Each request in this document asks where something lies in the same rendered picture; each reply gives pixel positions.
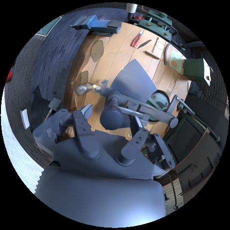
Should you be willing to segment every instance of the paper roll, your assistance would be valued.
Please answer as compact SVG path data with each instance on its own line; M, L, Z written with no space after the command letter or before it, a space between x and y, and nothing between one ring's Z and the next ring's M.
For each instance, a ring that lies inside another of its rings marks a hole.
M154 58L160 59L158 56L156 56L154 53L152 53L152 52L150 52L148 50L146 50L146 53L151 55L151 56L153 56Z
M137 4L127 3L126 5L126 12L128 13L135 13L137 8Z

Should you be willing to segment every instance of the hammer handle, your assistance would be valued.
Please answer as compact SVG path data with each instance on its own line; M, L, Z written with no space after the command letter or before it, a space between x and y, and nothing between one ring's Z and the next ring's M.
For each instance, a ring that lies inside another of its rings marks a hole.
M153 56L154 58L160 59L158 56L156 56L155 54L153 54L152 52L146 50L146 53Z

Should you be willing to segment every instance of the wooden tabletop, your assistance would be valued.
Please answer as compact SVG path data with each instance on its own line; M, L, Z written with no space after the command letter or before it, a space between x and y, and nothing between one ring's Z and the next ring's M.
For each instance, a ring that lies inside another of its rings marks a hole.
M134 48L131 46L133 40L143 30L143 34ZM111 37L92 35L89 32L82 42L75 59L73 61L63 100L63 108L70 113L79 110L87 104L93 105L92 115L88 120L91 130L99 130L107 132L111 135L125 136L127 140L131 140L130 128L121 128L117 130L105 130L100 123L100 115L104 109L106 98L91 92L79 96L76 93L76 88L90 82L100 85L100 81L108 80L107 88L109 89L115 77L121 70L132 60L136 59L143 69L147 72L158 90L165 91L170 102L174 95L178 95L180 99L185 100L191 81L183 76L183 63L185 57L182 55L182 68L178 73L169 66L171 52L179 52L172 45L167 50L167 65L164 65L164 53L168 45L164 39L158 39L157 47L154 54L161 57L156 59L145 51L153 52L154 45L158 36L148 30L138 26L122 22L121 28L117 34ZM139 48L144 42L151 40L143 47ZM173 116L177 117L179 111L176 107L173 111ZM147 129L151 134L154 132L161 135L163 138L167 131L167 124L157 123L148 124ZM63 139L73 137L73 128L68 128L67 133L63 135Z

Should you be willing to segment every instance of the green board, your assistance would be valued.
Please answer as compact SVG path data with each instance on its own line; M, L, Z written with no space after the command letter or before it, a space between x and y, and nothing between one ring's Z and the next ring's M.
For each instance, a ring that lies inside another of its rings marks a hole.
M169 66L172 67L174 70L176 70L179 74L181 73L182 58L183 56L181 53L177 53L174 50L171 52L171 59L170 59Z

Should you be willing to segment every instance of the white brick wall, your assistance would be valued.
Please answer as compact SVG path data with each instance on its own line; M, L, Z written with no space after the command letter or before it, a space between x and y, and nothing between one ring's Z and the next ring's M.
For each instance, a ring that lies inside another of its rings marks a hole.
M173 181L173 186L176 194L176 201L177 201L176 206L178 206L179 209L184 205L184 198L181 195L178 196L178 194L182 192L180 181L178 178L175 181ZM174 197L172 184L170 183L163 186L163 192L164 194L166 194L166 198L169 198L169 200L165 201L166 215L169 215L170 213L175 211L175 209L173 209L173 207L175 206L175 197Z
M12 133L5 110L4 90L1 100L1 130L9 159L26 187L34 194L44 169L25 152Z

